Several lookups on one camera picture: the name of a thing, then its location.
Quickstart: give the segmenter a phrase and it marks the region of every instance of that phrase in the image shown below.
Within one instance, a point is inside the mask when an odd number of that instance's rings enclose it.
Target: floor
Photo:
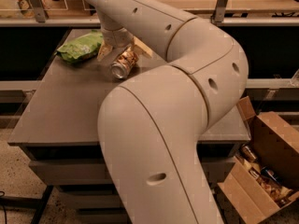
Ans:
[[[13,129],[0,129],[0,191],[4,191],[7,196],[40,198],[46,186],[28,167],[28,157],[18,147],[10,147],[7,144],[12,131]],[[219,196],[218,200],[227,224],[244,223],[224,197]],[[33,215],[33,210],[7,208],[7,224],[29,224]],[[1,207],[0,223],[5,223]],[[75,210],[66,208],[59,199],[58,191],[54,189],[39,223],[79,224],[80,222]],[[293,203],[263,222],[263,224],[297,223],[299,223],[299,202]]]

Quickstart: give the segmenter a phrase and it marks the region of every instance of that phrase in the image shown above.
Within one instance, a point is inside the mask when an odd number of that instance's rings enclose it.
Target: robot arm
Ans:
[[[221,223],[196,143],[243,93],[243,49],[209,22],[153,0],[86,1],[106,43],[125,47],[133,34],[169,62],[120,84],[99,112],[101,148],[131,220]]]

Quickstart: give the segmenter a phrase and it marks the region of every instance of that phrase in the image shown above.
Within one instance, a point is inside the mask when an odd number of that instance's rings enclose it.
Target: green chip bag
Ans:
[[[86,35],[64,43],[56,54],[68,63],[78,63],[96,56],[103,41],[100,31],[92,30]]]

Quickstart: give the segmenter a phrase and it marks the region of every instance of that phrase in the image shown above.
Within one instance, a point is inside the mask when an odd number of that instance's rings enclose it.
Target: metal bracket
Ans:
[[[212,16],[213,23],[223,22],[227,2],[228,0],[217,0],[215,11]]]
[[[47,19],[47,14],[44,10],[43,3],[41,0],[30,0],[33,7],[35,18],[37,22],[45,22]]]

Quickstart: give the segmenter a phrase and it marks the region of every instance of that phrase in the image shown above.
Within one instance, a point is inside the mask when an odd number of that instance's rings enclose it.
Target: cardboard box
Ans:
[[[250,145],[261,165],[274,170],[283,186],[299,190],[299,132],[275,112],[252,116],[255,113],[249,97],[242,99],[238,108],[243,119],[250,122]],[[281,210],[237,158],[231,173],[219,187],[246,223],[259,223]],[[298,196],[297,191],[287,205]]]

